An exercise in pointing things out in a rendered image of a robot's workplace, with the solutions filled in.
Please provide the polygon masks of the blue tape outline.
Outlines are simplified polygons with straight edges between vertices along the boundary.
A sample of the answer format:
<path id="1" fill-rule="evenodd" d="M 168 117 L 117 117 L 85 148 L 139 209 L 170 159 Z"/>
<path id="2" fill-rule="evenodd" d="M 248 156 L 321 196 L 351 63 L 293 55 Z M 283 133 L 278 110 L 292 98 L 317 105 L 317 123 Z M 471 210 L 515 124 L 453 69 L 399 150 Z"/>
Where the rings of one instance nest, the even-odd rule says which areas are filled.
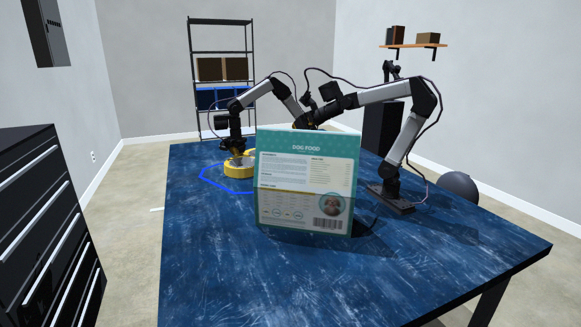
<path id="1" fill-rule="evenodd" d="M 234 194 L 253 194 L 253 193 L 254 193 L 253 191 L 251 191 L 251 192 L 234 192 L 234 191 L 232 191 L 232 190 L 229 190 L 229 189 L 227 189 L 227 188 L 225 188 L 225 187 L 223 187 L 223 186 L 221 186 L 221 185 L 219 185 L 219 184 L 216 184 L 215 182 L 213 182 L 213 181 L 210 181 L 210 180 L 206 179 L 205 177 L 203 177 L 203 173 L 204 173 L 205 169 L 208 169 L 208 168 L 213 168 L 213 167 L 214 167 L 214 166 L 216 166 L 216 165 L 223 165 L 223 164 L 225 164 L 225 163 L 218 163 L 218 164 L 215 164 L 215 165 L 209 166 L 209 167 L 207 167 L 207 168 L 203 168 L 203 169 L 202 169 L 202 171 L 201 171 L 201 173 L 199 174 L 198 178 L 200 178 L 200 179 L 202 179 L 202 180 L 204 180 L 204 181 L 207 181 L 207 182 L 209 182 L 209 183 L 213 184 L 213 186 L 217 186 L 217 187 L 219 187 L 219 188 L 221 188 L 221 189 L 223 189 L 223 190 L 225 190 L 225 191 L 227 191 L 228 193 L 231 193 L 231 194 L 233 194 L 233 195 L 234 195 Z"/>

